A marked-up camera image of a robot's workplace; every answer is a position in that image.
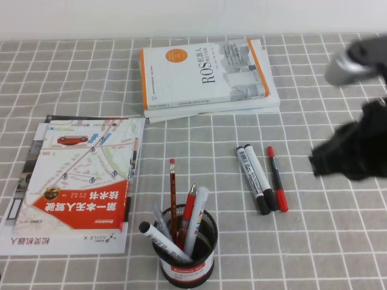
stack of books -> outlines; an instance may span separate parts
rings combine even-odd
[[[124,253],[144,125],[48,116],[0,223],[0,255]]]
[[[144,48],[140,68],[145,117],[151,123],[208,113],[279,111],[260,40]]]

red pencil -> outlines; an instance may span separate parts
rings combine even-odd
[[[177,238],[177,213],[176,213],[176,176],[175,160],[169,160],[169,178],[171,181],[171,235],[172,240],[176,243]]]
[[[192,187],[189,190],[189,193],[187,196],[186,207],[184,209],[183,218],[181,219],[181,224],[179,229],[179,235],[177,237],[177,246],[182,250],[184,249],[184,243],[186,241],[188,225],[189,225],[189,221],[191,220],[192,210],[194,209],[195,198],[196,198],[196,184],[192,184]]]

table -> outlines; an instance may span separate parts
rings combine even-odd
[[[138,232],[141,221],[154,220],[153,202],[169,207],[172,157],[178,203],[185,201],[193,182],[208,187],[206,209],[220,231],[215,270],[200,289],[385,289],[386,180],[315,178],[307,159],[311,146],[359,117],[362,103],[386,93],[379,79],[342,89],[324,80],[332,53],[352,39],[368,36],[257,36],[269,54],[281,113],[200,116],[147,125],[132,191],[126,253],[0,257],[1,290],[173,289],[151,243]],[[141,47],[224,39],[1,43],[0,216],[37,125],[47,114],[139,117]],[[237,145],[246,143],[253,145],[265,170],[266,147],[274,147],[288,213],[258,214],[235,154]]]

red pen cap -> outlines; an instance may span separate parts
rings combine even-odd
[[[271,146],[268,146],[267,148],[267,152],[268,152],[268,156],[271,158],[271,157],[274,157],[274,150]]]
[[[289,210],[285,192],[283,189],[277,189],[277,202],[278,207],[282,212],[286,213]]]

white pen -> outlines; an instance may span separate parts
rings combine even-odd
[[[204,186],[199,187],[196,192],[195,204],[193,205],[191,220],[187,230],[186,243],[184,244],[184,253],[186,253],[189,257],[192,256],[192,251],[194,250],[208,193],[208,188]]]
[[[236,148],[236,154],[238,155],[239,161],[242,164],[244,172],[247,175],[247,179],[249,180],[250,186],[253,190],[254,197],[258,204],[259,210],[263,216],[270,213],[270,209],[266,204],[264,194],[262,192],[261,186],[259,185],[258,178],[253,170],[253,166],[250,163],[249,158],[247,157],[246,151],[242,146]]]
[[[161,210],[157,204],[153,204],[153,213],[155,214],[157,225],[159,225],[161,233],[164,236],[166,236],[169,240],[172,241],[172,236],[168,230],[167,223],[165,222],[165,219],[163,218],[163,213],[161,212]]]
[[[272,211],[278,210],[278,204],[274,196],[273,190],[267,181],[267,178],[265,176],[264,170],[262,169],[261,163],[259,163],[259,160],[255,155],[253,146],[251,146],[250,144],[246,144],[244,146],[244,150],[246,151],[247,157],[249,158],[250,163],[253,166],[253,170],[255,172],[256,177],[258,178],[259,185],[262,188],[262,191],[265,196],[265,200],[269,209],[271,209]]]
[[[156,229],[149,222],[142,222],[138,229],[148,238],[151,239],[153,243],[158,245],[161,249],[171,255],[174,259],[182,263],[190,263],[193,260],[185,255],[185,253],[179,249],[173,242],[171,242],[166,236],[160,233],[158,229]]]

